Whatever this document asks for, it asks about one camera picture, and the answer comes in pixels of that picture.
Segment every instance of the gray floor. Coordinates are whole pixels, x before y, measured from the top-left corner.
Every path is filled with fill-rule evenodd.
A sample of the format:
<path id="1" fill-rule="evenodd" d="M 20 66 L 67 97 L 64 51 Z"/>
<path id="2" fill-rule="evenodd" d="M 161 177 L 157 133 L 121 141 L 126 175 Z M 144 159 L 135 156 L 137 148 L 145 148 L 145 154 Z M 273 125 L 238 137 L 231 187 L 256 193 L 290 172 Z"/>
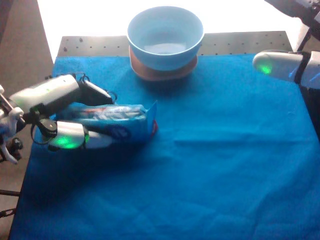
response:
<path id="1" fill-rule="evenodd" d="M 0 44 L 0 84 L 5 95 L 42 81 L 53 63 L 37 0 L 14 0 Z M 30 129 L 18 134 L 23 159 L 18 165 L 0 164 L 0 189 L 20 191 L 31 149 Z M 0 211 L 15 208 L 17 197 L 0 196 Z M 6 240 L 13 217 L 0 218 L 0 240 Z"/>

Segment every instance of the blue plastic package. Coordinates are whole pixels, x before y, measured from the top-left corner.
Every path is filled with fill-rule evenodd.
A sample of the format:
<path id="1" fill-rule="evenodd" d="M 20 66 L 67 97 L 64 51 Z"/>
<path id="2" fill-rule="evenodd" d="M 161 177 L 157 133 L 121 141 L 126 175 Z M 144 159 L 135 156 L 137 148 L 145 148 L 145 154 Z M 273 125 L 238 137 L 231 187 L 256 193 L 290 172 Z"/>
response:
<path id="1" fill-rule="evenodd" d="M 112 136 L 115 142 L 148 141 L 157 131 L 157 102 L 148 110 L 142 105 L 69 106 L 56 114 L 57 121 L 72 121 L 89 131 Z"/>

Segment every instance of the white backdrop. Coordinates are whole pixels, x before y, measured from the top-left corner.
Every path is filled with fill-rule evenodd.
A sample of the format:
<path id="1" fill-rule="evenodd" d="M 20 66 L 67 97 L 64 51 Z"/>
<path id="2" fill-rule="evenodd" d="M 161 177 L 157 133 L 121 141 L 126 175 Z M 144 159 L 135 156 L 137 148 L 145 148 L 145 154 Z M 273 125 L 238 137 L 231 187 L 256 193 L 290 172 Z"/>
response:
<path id="1" fill-rule="evenodd" d="M 156 6 L 194 12 L 206 33 L 286 31 L 293 48 L 303 26 L 263 0 L 38 0 L 38 4 L 53 61 L 62 36 L 125 35 L 136 14 Z"/>

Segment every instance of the metal plate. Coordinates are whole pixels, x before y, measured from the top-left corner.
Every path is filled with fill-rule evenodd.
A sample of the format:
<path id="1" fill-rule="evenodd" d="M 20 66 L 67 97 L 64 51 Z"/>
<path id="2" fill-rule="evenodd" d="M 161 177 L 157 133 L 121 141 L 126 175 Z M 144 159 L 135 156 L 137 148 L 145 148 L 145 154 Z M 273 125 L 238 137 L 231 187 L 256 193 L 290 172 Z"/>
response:
<path id="1" fill-rule="evenodd" d="M 254 54 L 263 50 L 292 51 L 285 31 L 206 33 L 198 55 Z M 129 56 L 126 36 L 64 36 L 58 57 Z"/>

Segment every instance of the green light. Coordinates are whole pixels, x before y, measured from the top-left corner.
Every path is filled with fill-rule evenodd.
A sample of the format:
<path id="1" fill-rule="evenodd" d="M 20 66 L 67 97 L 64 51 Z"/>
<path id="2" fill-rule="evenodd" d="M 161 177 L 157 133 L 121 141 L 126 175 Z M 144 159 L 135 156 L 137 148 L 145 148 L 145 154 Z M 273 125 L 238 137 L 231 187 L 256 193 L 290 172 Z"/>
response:
<path id="1" fill-rule="evenodd" d="M 76 143 L 69 143 L 69 144 L 63 146 L 64 149 L 75 149 L 77 147 L 79 147 L 79 145 Z"/>
<path id="2" fill-rule="evenodd" d="M 266 75 L 269 75 L 272 72 L 272 66 L 271 65 L 260 65 L 258 68 L 259 68 L 259 70 L 261 72 L 263 72 Z"/>
<path id="3" fill-rule="evenodd" d="M 70 142 L 70 138 L 69 137 L 61 137 L 61 138 L 59 138 L 58 140 L 56 140 L 56 144 L 57 145 L 66 145 L 66 144 L 68 144 L 69 142 Z"/>
<path id="4" fill-rule="evenodd" d="M 87 142 L 89 141 L 89 139 L 90 139 L 89 134 L 88 134 L 88 135 L 85 135 L 85 137 L 84 137 L 85 143 L 87 143 Z"/>

